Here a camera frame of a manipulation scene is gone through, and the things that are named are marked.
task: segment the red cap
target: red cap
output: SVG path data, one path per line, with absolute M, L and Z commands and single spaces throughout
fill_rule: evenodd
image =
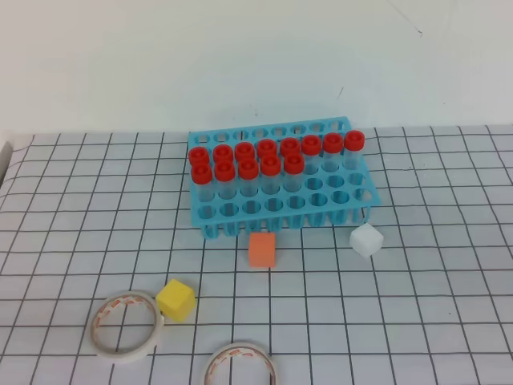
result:
M 245 180 L 255 179 L 258 176 L 258 162 L 253 158 L 246 158 L 239 162 L 239 177 Z
M 208 150 L 205 147 L 194 147 L 189 151 L 189 163 L 192 167 L 198 164 L 209 164 Z
M 296 138 L 285 138 L 280 143 L 280 154 L 285 157 L 301 151 L 301 145 Z
M 223 161 L 233 162 L 233 150 L 227 144 L 215 146 L 212 154 L 214 156 L 214 163 Z
M 192 167 L 191 177 L 196 184 L 207 184 L 212 181 L 212 169 L 209 164 L 198 164 Z
M 305 169 L 305 158 L 302 154 L 290 154 L 285 157 L 284 164 L 288 174 L 301 174 Z
M 342 138 L 342 135 L 337 134 L 336 132 L 330 132 L 329 134 L 324 135 L 322 147 L 324 148 L 324 151 L 330 154 L 336 154 L 344 148 L 344 139 Z
M 266 176 L 278 175 L 281 171 L 280 158 L 276 155 L 264 156 L 260 161 L 260 170 Z
M 317 135 L 307 135 L 301 141 L 301 150 L 305 155 L 315 156 L 319 155 L 322 150 L 321 138 Z
M 233 166 L 233 162 L 224 161 L 216 163 L 214 173 L 216 174 L 216 179 L 219 182 L 229 182 L 235 178 L 235 167 Z
M 235 146 L 235 159 L 237 162 L 245 158 L 254 158 L 255 157 L 255 148 L 249 142 L 242 142 Z
M 266 155 L 276 155 L 277 147 L 276 142 L 271 139 L 263 139 L 256 144 L 256 153 L 259 158 L 263 158 Z
M 345 134 L 345 148 L 350 151 L 360 151 L 363 148 L 363 145 L 366 142 L 366 136 L 363 135 L 363 132 L 359 132 L 356 130 L 349 131 Z

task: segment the test tube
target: test tube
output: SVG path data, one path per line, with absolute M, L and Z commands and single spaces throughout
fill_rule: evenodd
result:
M 289 193 L 295 193 L 301 188 L 303 182 L 303 170 L 305 169 L 305 160 L 301 154 L 290 154 L 284 160 L 285 182 L 284 188 Z
M 284 158 L 287 155 L 301 152 L 301 144 L 296 138 L 285 138 L 280 143 L 280 154 Z
M 253 158 L 239 162 L 240 193 L 244 197 L 254 197 L 258 193 L 258 163 Z
M 273 195 L 280 191 L 280 158 L 276 155 L 267 155 L 261 159 L 262 191 Z
M 341 163 L 341 152 L 344 148 L 342 135 L 331 132 L 324 136 L 322 143 L 324 149 L 322 168 L 327 172 L 335 172 Z
M 259 159 L 262 159 L 267 155 L 276 155 L 277 154 L 277 146 L 276 142 L 271 139 L 263 139 L 256 144 L 256 154 Z
M 233 150 L 227 144 L 220 144 L 214 147 L 212 157 L 215 164 L 219 162 L 233 162 Z
M 235 146 L 235 159 L 237 162 L 243 159 L 255 159 L 255 148 L 249 142 L 242 142 Z
M 219 196 L 222 199 L 232 199 L 236 195 L 235 167 L 233 162 L 222 161 L 214 167 L 216 179 L 219 182 Z
M 198 192 L 198 199 L 201 202 L 209 202 L 214 199 L 214 188 L 212 188 L 212 169 L 209 164 L 198 164 L 191 168 L 191 178 Z
M 356 170 L 362 161 L 362 149 L 366 138 L 360 131 L 349 131 L 345 134 L 344 167 Z
M 322 141 L 317 135 L 307 135 L 301 141 L 301 150 L 305 158 L 305 174 L 312 175 L 319 167 L 319 154 L 322 150 Z
M 189 151 L 189 163 L 192 167 L 198 164 L 210 164 L 208 150 L 205 147 L 194 147 Z

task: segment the foam cube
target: foam cube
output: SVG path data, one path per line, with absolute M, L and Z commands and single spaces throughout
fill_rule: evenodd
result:
M 349 244 L 362 257 L 370 257 L 383 246 L 383 239 L 379 231 L 365 223 L 351 232 Z
M 176 279 L 169 281 L 155 300 L 160 311 L 176 322 L 183 322 L 196 305 L 194 290 Z
M 276 234 L 249 234 L 249 265 L 251 267 L 276 266 Z

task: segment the white wall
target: white wall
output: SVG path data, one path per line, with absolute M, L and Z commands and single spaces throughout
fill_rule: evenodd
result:
M 0 128 L 513 122 L 513 1 L 390 2 L 5 1 Z

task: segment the tape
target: tape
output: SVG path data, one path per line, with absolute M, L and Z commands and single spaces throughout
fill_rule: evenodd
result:
M 210 357 L 201 375 L 201 385 L 209 385 L 214 378 L 217 367 L 229 359 L 236 356 L 249 358 L 260 358 L 264 361 L 265 366 L 269 369 L 271 375 L 271 385 L 278 385 L 278 375 L 271 358 L 260 347 L 251 343 L 236 342 L 225 347 L 221 347 L 216 353 Z
M 103 346 L 98 339 L 98 330 L 102 319 L 106 318 L 114 309 L 129 305 L 143 305 L 153 313 L 153 330 L 150 336 L 146 341 L 129 350 L 115 351 L 114 349 Z M 90 328 L 91 345 L 99 357 L 108 359 L 112 363 L 131 363 L 146 357 L 148 353 L 153 351 L 163 327 L 164 317 L 160 314 L 159 307 L 153 298 L 138 291 L 127 291 L 108 298 L 96 312 Z

